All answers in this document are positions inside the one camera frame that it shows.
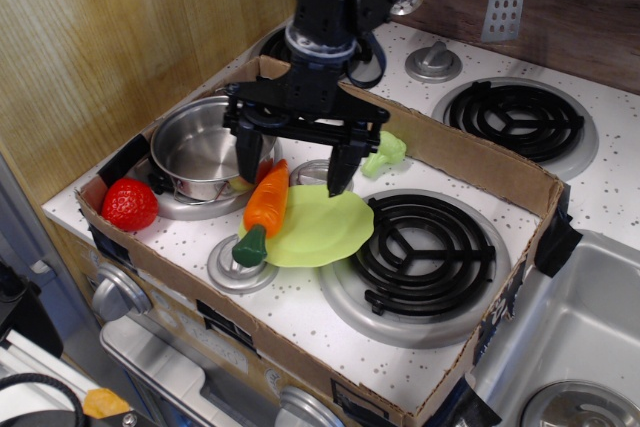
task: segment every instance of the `orange carrot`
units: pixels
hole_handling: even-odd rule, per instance
[[[289,194],[289,170],[282,159],[258,184],[244,211],[245,235],[231,250],[233,259],[245,267],[267,257],[265,238],[275,236],[284,223]]]
[[[280,232],[287,208],[288,193],[289,170],[287,161],[282,159],[258,184],[249,199],[243,217],[247,232],[256,224],[267,229],[267,239]]]

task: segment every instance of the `stainless steel pot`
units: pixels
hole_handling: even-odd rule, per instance
[[[189,199],[226,200],[254,187],[239,176],[236,138],[222,126],[227,104],[226,96],[196,100],[169,114],[153,133],[153,160]],[[260,170],[273,163],[275,142],[263,136]]]

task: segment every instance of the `black coil burner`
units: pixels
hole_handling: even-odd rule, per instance
[[[460,208],[411,194],[372,198],[369,205],[374,233],[351,261],[370,287],[365,299],[375,314],[444,314],[472,302],[491,282],[496,249]]]
[[[584,117],[548,90],[474,82],[453,99],[446,123],[540,163],[574,147]]]

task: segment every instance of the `orange object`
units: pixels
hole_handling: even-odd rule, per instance
[[[289,193],[289,169],[285,159],[280,160],[258,184],[244,211],[244,228],[248,231],[261,225],[267,238],[275,236],[284,222]]]
[[[82,410],[94,419],[104,419],[113,415],[129,412],[129,404],[109,389],[91,389],[84,399]]]

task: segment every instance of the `cardboard tray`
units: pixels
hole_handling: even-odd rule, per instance
[[[210,92],[228,83],[255,80],[258,75],[277,78],[288,68],[288,64],[268,57],[255,58],[200,97],[210,95]],[[342,88],[391,113],[391,119],[384,125],[384,129],[407,144],[408,156],[474,185],[505,202],[516,204],[540,219],[534,235],[502,286],[500,294],[471,333],[458,358],[440,379],[437,388],[431,393],[425,392],[426,400],[416,412],[405,412],[365,386],[350,382],[339,372],[301,350],[251,313],[240,308],[224,293],[218,292],[185,269],[172,264],[134,236],[105,221],[98,214],[108,188],[101,177],[96,176],[84,185],[77,193],[77,200],[83,215],[92,227],[94,236],[104,236],[117,247],[126,249],[131,264],[128,267],[143,270],[188,299],[197,299],[215,309],[251,336],[253,346],[261,356],[265,356],[292,376],[304,379],[305,385],[316,393],[321,393],[327,399],[335,399],[336,393],[332,392],[332,389],[335,389],[337,380],[341,385],[347,386],[347,390],[340,397],[344,400],[340,402],[340,407],[348,410],[353,409],[355,405],[358,411],[359,405],[362,409],[373,412],[374,416],[375,411],[384,412],[384,415],[380,416],[380,423],[371,425],[422,426],[443,405],[458,381],[465,377],[484,352],[504,313],[513,303],[526,270],[534,264],[543,234],[556,217],[561,199],[564,200],[563,192],[566,186],[556,176],[514,152],[447,127],[419,112],[349,84],[342,85]],[[157,121],[143,131],[142,135],[149,139],[155,125]],[[345,419],[345,423],[351,423],[340,408],[333,405],[332,409]]]

